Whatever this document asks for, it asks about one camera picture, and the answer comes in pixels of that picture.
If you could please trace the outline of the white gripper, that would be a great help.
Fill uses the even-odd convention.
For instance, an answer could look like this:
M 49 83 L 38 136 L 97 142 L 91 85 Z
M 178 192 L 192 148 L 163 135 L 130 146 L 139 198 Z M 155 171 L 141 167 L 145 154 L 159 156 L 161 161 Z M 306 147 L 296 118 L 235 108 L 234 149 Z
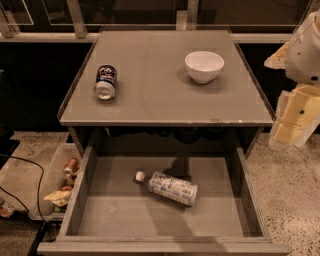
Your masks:
M 273 149 L 302 147 L 320 124 L 320 87 L 307 85 L 320 84 L 320 10 L 312 12 L 264 66 L 285 69 L 288 78 L 306 83 L 281 92 L 269 137 Z

